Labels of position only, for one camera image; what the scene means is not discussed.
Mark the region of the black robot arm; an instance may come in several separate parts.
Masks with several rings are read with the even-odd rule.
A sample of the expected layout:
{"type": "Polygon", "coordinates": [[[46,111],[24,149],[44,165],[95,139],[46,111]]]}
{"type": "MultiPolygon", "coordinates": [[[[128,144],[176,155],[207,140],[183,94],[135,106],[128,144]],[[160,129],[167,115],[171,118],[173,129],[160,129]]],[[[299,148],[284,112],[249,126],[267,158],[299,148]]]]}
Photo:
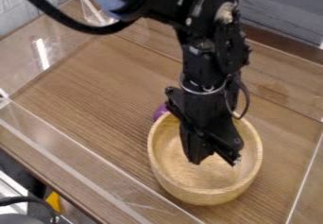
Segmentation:
{"type": "Polygon", "coordinates": [[[139,19],[173,28],[183,53],[177,87],[165,89],[165,107],[179,120],[184,154],[192,164],[217,154],[229,165],[241,158],[243,138],[233,122],[239,94],[248,90],[241,68],[251,48],[240,23],[239,0],[95,0],[116,22],[92,26],[74,20],[48,0],[28,0],[66,27],[93,35],[113,34],[139,19]]]}

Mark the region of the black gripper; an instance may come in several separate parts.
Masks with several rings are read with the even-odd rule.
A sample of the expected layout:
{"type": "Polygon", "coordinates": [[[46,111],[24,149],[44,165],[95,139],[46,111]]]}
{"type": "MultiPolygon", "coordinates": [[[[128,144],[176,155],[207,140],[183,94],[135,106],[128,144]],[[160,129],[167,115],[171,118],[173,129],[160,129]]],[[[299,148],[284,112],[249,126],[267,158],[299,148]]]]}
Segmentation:
{"type": "Polygon", "coordinates": [[[181,147],[192,164],[200,164],[215,152],[235,166],[241,160],[243,138],[233,124],[239,86],[228,86],[211,95],[191,94],[175,87],[165,88],[167,108],[179,119],[181,147]]]}

